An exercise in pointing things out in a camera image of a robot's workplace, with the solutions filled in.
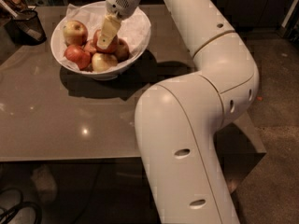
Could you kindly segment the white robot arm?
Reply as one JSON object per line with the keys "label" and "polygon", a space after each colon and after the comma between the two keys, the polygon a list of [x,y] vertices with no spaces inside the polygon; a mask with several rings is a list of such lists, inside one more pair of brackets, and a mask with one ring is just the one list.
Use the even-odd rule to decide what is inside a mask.
{"label": "white robot arm", "polygon": [[162,224],[240,224],[214,134],[243,115],[259,71],[234,27],[210,0],[164,0],[196,70],[149,87],[135,133]]}

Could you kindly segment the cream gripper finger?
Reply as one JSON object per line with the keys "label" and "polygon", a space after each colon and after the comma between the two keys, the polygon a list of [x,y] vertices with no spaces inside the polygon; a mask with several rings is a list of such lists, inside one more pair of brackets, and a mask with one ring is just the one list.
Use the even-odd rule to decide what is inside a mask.
{"label": "cream gripper finger", "polygon": [[98,35],[97,46],[100,49],[107,49],[120,28],[121,20],[117,15],[106,14],[102,22],[100,34]]}

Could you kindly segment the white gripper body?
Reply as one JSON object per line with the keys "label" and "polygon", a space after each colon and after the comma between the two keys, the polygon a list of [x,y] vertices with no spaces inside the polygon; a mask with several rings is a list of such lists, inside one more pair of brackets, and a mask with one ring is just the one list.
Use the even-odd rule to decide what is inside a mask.
{"label": "white gripper body", "polygon": [[106,0],[108,19],[124,21],[130,18],[138,7],[140,0]]}

